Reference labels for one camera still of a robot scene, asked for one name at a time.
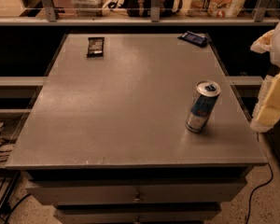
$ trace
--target energy drink can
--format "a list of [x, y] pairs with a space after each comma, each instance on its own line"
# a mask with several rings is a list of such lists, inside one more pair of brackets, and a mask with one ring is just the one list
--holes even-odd
[[205, 129], [221, 88], [212, 80], [202, 80], [196, 85], [193, 105], [188, 113], [186, 126], [198, 133]]

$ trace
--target cable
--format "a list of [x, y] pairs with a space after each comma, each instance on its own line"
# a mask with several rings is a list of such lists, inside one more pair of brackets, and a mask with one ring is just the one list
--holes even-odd
[[113, 9], [115, 9], [118, 6], [119, 0], [117, 0], [116, 2], [110, 2], [107, 4], [107, 6], [110, 8], [110, 10], [112, 11]]
[[18, 207], [18, 205], [20, 205], [21, 202], [23, 202], [23, 201], [24, 201], [26, 198], [28, 198], [29, 196], [31, 196], [30, 193], [26, 194], [25, 196], [23, 196], [23, 197], [14, 205], [14, 207], [12, 207], [12, 209], [10, 210], [10, 212], [9, 212], [9, 214], [8, 214], [8, 216], [7, 216], [6, 220], [5, 220], [5, 222], [4, 222], [4, 224], [8, 224], [8, 220], [9, 220], [11, 214], [16, 210], [16, 208]]
[[[5, 143], [0, 144], [0, 147], [7, 146], [7, 145], [9, 145], [9, 143], [5, 142]], [[8, 152], [11, 152], [11, 151], [12, 151], [12, 149], [11, 150], [5, 150], [5, 151], [0, 150], [0, 153], [8, 153]], [[0, 155], [0, 162], [7, 161], [8, 157], [9, 157], [9, 154]]]
[[[1, 131], [1, 129], [3, 129], [4, 127], [6, 127], [10, 122], [12, 122], [13, 120], [18, 119], [18, 118], [20, 118], [20, 117], [22, 117], [22, 115], [17, 116], [16, 118], [11, 119], [10, 121], [4, 122], [4, 123], [1, 125], [1, 127], [0, 127], [0, 131]], [[4, 142], [4, 143], [1, 143], [1, 144], [0, 144], [0, 147], [5, 146], [5, 145], [8, 145], [8, 141], [6, 141], [6, 142]], [[5, 150], [5, 151], [0, 150], [0, 153], [5, 153], [5, 152], [11, 152], [11, 150]], [[9, 156], [9, 155], [0, 155], [0, 159], [4, 158], [3, 160], [0, 160], [0, 162], [7, 161], [8, 156]]]
[[270, 168], [271, 177], [270, 177], [270, 179], [269, 179], [268, 181], [266, 181], [266, 182], [263, 183], [263, 184], [260, 184], [259, 186], [255, 187], [255, 188], [252, 190], [252, 192], [251, 192], [251, 194], [250, 194], [250, 197], [249, 197], [248, 214], [245, 216], [245, 224], [248, 224], [249, 219], [250, 219], [250, 215], [251, 215], [251, 203], [252, 203], [252, 197], [253, 197], [254, 192], [255, 192], [257, 189], [260, 189], [260, 188], [262, 188], [262, 187], [268, 185], [268, 184], [271, 183], [272, 180], [273, 180], [273, 169], [272, 169], [272, 167], [271, 167], [271, 165], [270, 165], [269, 163], [268, 163], [268, 166], [269, 166], [269, 168]]

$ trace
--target drawer handle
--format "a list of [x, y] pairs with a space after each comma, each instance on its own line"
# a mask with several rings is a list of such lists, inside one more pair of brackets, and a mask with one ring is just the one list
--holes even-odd
[[139, 221], [140, 217], [137, 217], [136, 221], [133, 224], [141, 224], [141, 222]]
[[140, 203], [140, 202], [142, 202], [142, 201], [143, 201], [143, 199], [140, 197], [139, 192], [137, 192], [136, 195], [135, 195], [135, 198], [133, 199], [133, 202], [134, 202], [134, 203]]

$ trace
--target can lid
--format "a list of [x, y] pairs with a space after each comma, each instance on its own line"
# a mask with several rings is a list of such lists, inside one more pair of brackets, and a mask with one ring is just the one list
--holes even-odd
[[221, 88], [212, 80], [202, 80], [197, 84], [197, 91], [204, 96], [215, 97], [220, 94]]

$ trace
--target can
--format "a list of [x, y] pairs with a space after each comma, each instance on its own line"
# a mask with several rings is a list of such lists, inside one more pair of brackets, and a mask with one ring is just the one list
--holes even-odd
[[206, 127], [217, 98], [220, 95], [221, 88], [212, 80], [202, 80], [196, 84], [195, 90], [186, 126], [190, 131], [199, 133]]

